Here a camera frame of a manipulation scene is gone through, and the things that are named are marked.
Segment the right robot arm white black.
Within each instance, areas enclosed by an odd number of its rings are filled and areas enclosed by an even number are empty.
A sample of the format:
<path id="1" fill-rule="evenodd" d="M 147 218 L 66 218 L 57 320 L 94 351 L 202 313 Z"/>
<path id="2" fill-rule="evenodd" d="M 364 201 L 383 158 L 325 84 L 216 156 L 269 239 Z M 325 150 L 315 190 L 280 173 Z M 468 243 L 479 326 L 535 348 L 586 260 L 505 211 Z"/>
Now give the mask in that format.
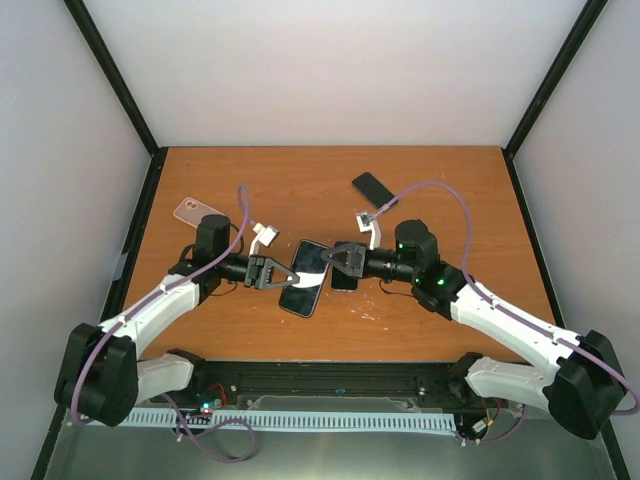
<path id="1" fill-rule="evenodd" d="M 492 338 L 522 358 L 505 363 L 476 353 L 455 365 L 462 397 L 496 397 L 548 412 L 569 433 L 594 439 L 628 393 L 611 341 L 580 335 L 514 307 L 442 260 L 436 236 L 421 220 L 394 232 L 394 249 L 342 242 L 321 257 L 351 278 L 400 281 L 425 310 Z"/>

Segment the pink translucent phone case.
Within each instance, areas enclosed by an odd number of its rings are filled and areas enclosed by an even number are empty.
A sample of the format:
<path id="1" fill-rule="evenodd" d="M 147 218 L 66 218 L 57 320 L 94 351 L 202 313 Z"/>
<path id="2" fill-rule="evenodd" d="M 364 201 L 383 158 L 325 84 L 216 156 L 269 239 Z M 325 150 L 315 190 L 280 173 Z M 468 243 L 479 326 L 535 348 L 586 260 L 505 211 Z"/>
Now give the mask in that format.
<path id="1" fill-rule="evenodd" d="M 209 215 L 222 215 L 222 212 L 192 197 L 185 198 L 173 211 L 177 220 L 194 229 Z"/>

